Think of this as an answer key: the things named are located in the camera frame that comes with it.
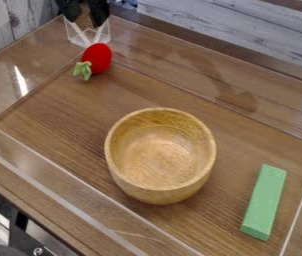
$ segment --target green block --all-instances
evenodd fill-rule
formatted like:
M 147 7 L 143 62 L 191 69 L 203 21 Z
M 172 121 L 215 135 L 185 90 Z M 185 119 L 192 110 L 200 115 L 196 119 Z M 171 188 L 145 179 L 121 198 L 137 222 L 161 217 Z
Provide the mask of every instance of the green block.
M 240 230 L 263 241 L 271 234 L 284 179 L 284 170 L 262 165 Z

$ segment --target wooden table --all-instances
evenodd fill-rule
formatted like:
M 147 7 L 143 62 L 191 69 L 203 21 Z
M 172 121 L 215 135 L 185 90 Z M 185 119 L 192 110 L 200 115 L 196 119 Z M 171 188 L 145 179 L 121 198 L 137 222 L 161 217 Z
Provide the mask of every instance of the wooden table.
M 113 63 L 88 83 L 60 18 L 0 53 L 0 194 L 84 255 L 302 255 L 302 81 L 117 17 L 111 26 Z M 124 195 L 103 154 L 113 123 L 155 106 L 193 114 L 217 145 L 204 188 L 165 207 Z M 288 171 L 267 242 L 239 231 L 262 163 Z

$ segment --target red strawberry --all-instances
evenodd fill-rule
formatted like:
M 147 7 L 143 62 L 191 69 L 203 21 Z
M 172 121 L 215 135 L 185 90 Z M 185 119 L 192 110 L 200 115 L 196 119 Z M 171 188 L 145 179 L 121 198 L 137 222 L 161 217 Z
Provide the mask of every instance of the red strawberry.
M 91 45 L 81 56 L 81 62 L 76 63 L 73 75 L 83 75 L 87 81 L 92 74 L 100 74 L 109 67 L 112 51 L 107 44 Z

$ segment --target wooden bowl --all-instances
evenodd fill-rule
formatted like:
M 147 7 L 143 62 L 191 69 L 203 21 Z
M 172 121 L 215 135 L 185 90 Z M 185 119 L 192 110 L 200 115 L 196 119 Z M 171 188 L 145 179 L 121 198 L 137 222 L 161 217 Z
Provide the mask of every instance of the wooden bowl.
M 113 125 L 104 153 L 121 190 L 143 202 L 164 205 L 184 200 L 203 186 L 216 146 L 209 129 L 192 115 L 148 108 Z

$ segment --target bowl rim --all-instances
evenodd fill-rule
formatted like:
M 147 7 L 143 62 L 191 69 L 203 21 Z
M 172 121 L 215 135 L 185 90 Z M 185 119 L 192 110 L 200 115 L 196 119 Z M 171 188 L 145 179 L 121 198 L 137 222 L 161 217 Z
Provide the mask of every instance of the bowl rim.
M 203 131 L 204 131 L 204 133 L 208 137 L 208 144 L 211 146 L 209 159 L 208 159 L 208 162 L 207 162 L 205 166 L 201 168 L 201 170 L 199 172 L 199 175 L 195 175 L 188 181 L 185 181 L 184 183 L 181 183 L 179 185 L 168 185 L 167 187 L 163 187 L 163 188 L 156 188 L 155 186 L 141 186 L 139 183 L 137 184 L 133 183 L 125 177 L 125 175 L 123 175 L 120 173 L 119 168 L 117 168 L 117 166 L 115 164 L 115 161 L 112 159 L 112 154 L 111 154 L 111 139 L 112 139 L 112 135 L 113 135 L 116 129 L 119 128 L 120 124 L 124 123 L 132 116 L 136 116 L 136 115 L 139 115 L 140 113 L 144 113 L 144 112 L 153 112 L 153 111 L 175 112 L 175 113 L 179 113 L 179 114 L 184 115 L 185 117 L 191 118 L 199 124 L 200 129 L 203 129 Z M 105 137 L 105 141 L 104 141 L 104 156 L 105 156 L 105 161 L 107 161 L 107 164 L 108 164 L 109 171 L 112 171 L 115 173 L 115 175 L 117 175 L 119 178 L 124 182 L 127 182 L 129 185 L 132 185 L 132 186 L 135 186 L 140 189 L 144 189 L 144 190 L 171 191 L 171 190 L 176 190 L 176 189 L 180 189 L 180 188 L 184 188 L 184 187 L 188 187 L 188 186 L 193 185 L 211 172 L 211 168 L 212 168 L 215 158 L 216 158 L 216 143 L 215 143 L 215 139 L 213 139 L 212 133 L 209 131 L 209 128 L 189 113 L 187 113 L 181 110 L 177 110 L 177 109 L 173 109 L 173 108 L 165 108 L 165 107 L 143 108 L 143 109 L 139 109 L 139 110 L 131 112 L 125 116 L 123 116 L 117 120 L 117 122 L 113 124 L 113 126 L 111 127 L 109 132 L 108 132 L 107 137 Z

